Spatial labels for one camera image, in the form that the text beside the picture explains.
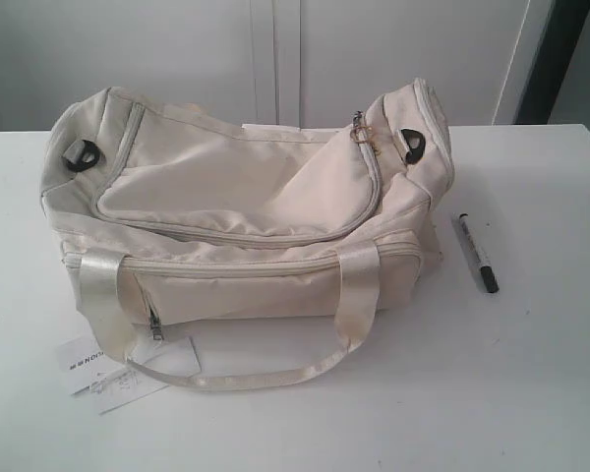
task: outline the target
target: table surface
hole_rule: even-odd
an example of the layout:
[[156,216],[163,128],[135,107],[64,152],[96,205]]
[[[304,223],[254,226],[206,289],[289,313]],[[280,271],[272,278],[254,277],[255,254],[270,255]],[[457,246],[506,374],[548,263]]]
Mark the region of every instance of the table surface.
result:
[[[102,416],[61,389],[53,355],[88,327],[38,204],[48,134],[0,134],[0,471],[590,471],[590,133],[451,134],[456,182],[435,213],[445,260],[360,350],[309,383],[169,387]],[[496,295],[470,274],[461,212]],[[223,326],[194,331],[217,370],[219,354],[306,360],[331,332],[320,319]]]

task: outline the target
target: cream duffel bag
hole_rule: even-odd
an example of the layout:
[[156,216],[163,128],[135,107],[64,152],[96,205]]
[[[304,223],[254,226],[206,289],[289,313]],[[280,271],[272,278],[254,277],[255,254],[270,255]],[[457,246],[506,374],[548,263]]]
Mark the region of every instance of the cream duffel bag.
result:
[[[110,88],[54,126],[41,200],[77,308],[105,354],[169,384],[316,377],[440,259],[431,212],[453,180],[441,107],[418,79],[340,130],[239,127],[197,110]],[[158,339],[195,320],[327,315],[340,348],[301,369],[181,377],[132,358],[139,325]]]

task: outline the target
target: paper tag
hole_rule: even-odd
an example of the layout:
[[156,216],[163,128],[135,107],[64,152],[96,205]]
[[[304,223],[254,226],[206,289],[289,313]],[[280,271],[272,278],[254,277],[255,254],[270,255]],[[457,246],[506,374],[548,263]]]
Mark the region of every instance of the paper tag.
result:
[[105,356],[95,339],[88,336],[62,344],[55,355],[61,369],[61,383],[71,394],[124,367]]
[[[148,367],[174,376],[193,376],[201,371],[199,360],[195,354],[190,338],[159,346],[145,346],[142,352],[134,353],[137,362],[144,362]],[[141,358],[148,357],[148,362]],[[94,407],[98,413],[104,413],[122,406],[145,395],[158,391],[167,383],[156,381],[134,369],[126,368],[119,372],[119,377],[110,376],[104,387],[93,393]]]

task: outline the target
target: bag strap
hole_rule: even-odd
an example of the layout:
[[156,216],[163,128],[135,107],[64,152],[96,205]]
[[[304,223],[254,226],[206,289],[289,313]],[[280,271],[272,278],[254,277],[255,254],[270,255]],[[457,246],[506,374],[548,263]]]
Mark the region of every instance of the bag strap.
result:
[[137,335],[124,315],[118,298],[118,270],[124,255],[91,249],[82,257],[80,271],[81,312],[88,319],[101,350],[158,381],[200,390],[247,390],[299,384],[336,366],[365,341],[376,313],[380,282],[378,248],[362,242],[336,250],[341,289],[334,327],[340,348],[321,361],[300,369],[240,376],[172,376],[155,371],[131,358]]

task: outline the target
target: marker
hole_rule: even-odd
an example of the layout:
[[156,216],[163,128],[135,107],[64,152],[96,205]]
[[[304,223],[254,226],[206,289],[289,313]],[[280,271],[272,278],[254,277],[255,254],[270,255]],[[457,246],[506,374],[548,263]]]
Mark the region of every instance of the marker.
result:
[[468,213],[461,213],[459,215],[459,224],[461,225],[461,230],[468,241],[468,246],[472,250],[474,259],[476,259],[476,263],[479,267],[479,272],[481,273],[481,278],[483,279],[485,288],[489,293],[496,293],[499,291],[499,284],[496,282],[496,277],[494,276],[494,271],[490,265],[490,260],[488,259],[488,255],[485,254],[483,248],[479,246],[474,237],[472,237],[467,218]]

